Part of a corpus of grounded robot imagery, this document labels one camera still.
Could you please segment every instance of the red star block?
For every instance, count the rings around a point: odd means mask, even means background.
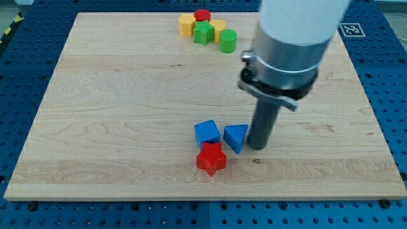
[[[204,169],[212,177],[216,171],[226,167],[226,155],[222,152],[220,142],[202,143],[202,151],[197,156],[197,167]]]

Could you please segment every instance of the wooden table surface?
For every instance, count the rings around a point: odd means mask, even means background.
[[[196,123],[250,124],[237,88],[256,13],[214,13],[237,50],[179,35],[180,13],[80,13],[6,190],[11,201],[400,199],[406,188],[335,35],[313,90],[283,108],[268,146],[209,177]]]

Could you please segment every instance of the red block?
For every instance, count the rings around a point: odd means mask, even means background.
[[[196,10],[193,16],[197,22],[203,22],[204,20],[210,21],[210,12],[207,10]]]
[[[202,143],[202,151],[197,156],[197,167],[204,169],[212,177],[216,171],[226,167],[226,155],[222,152],[220,142]]]

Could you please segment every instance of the green block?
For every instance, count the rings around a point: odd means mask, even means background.
[[[215,36],[215,28],[208,20],[203,22],[195,22],[193,29],[193,42],[207,45],[209,41],[213,41]]]
[[[237,33],[233,29],[225,29],[219,36],[219,50],[223,53],[234,52],[236,49]]]

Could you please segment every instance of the blue pegboard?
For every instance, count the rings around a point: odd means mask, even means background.
[[[257,11],[257,0],[35,0],[0,59],[0,193],[18,160],[77,12]],[[342,39],[401,172],[407,172],[406,53],[370,0],[343,22],[365,38]],[[369,202],[27,202],[0,199],[0,228],[407,228],[407,200]]]

